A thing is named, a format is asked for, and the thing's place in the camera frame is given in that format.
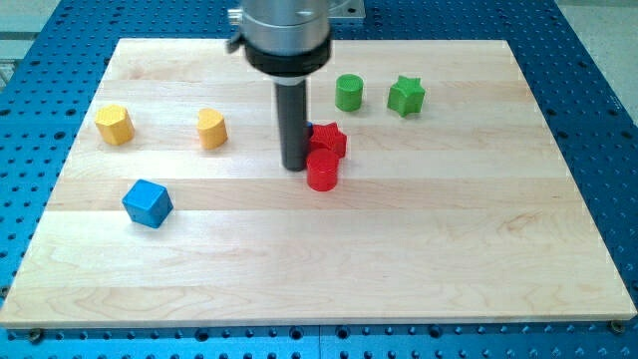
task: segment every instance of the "blue block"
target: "blue block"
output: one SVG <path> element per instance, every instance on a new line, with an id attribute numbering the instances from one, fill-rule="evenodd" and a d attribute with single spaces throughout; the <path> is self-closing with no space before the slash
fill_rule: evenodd
<path id="1" fill-rule="evenodd" d="M 132 221 L 152 228 L 160 227 L 172 210 L 166 187 L 143 179 L 138 179 L 122 198 L 122 204 Z"/>

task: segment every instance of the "green star block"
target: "green star block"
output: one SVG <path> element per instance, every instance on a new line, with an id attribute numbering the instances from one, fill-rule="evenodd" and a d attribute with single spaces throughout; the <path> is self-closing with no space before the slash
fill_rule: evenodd
<path id="1" fill-rule="evenodd" d="M 419 113 L 423 105 L 426 90 L 421 87 L 421 79 L 410 79 L 399 76 L 399 81 L 390 88 L 388 109 L 405 117 L 407 114 Z"/>

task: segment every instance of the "yellow hexagonal block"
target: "yellow hexagonal block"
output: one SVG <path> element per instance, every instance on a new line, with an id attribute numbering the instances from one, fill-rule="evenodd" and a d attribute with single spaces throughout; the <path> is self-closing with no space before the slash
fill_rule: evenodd
<path id="1" fill-rule="evenodd" d="M 108 105 L 99 109 L 96 126 L 104 142 L 114 146 L 130 141 L 135 134 L 129 112 L 119 105 Z"/>
<path id="2" fill-rule="evenodd" d="M 199 132 L 201 146 L 206 150 L 217 148 L 228 140 L 223 115 L 213 109 L 199 111 L 197 131 Z"/>

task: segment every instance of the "wooden board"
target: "wooden board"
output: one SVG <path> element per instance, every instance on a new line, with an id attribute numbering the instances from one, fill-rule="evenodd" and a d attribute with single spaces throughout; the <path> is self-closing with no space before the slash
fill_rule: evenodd
<path id="1" fill-rule="evenodd" d="M 366 84 L 356 113 L 336 78 Z M 386 109 L 419 76 L 423 112 Z M 10 328 L 627 319 L 618 276 L 505 42 L 350 41 L 310 80 L 310 119 L 349 136 L 330 192 L 279 163 L 272 83 L 219 40 L 122 40 L 31 242 Z M 96 110 L 128 107 L 131 143 Z M 200 108 L 226 116 L 206 152 Z M 150 229 L 137 179 L 175 211 Z"/>

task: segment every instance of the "red star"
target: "red star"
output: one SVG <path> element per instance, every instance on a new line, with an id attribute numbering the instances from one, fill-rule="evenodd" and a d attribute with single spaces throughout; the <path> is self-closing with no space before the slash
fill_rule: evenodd
<path id="1" fill-rule="evenodd" d="M 326 149 L 334 152 L 339 158 L 346 156 L 346 143 L 348 137 L 344 135 L 337 124 L 313 125 L 310 138 L 310 153 L 318 149 Z"/>

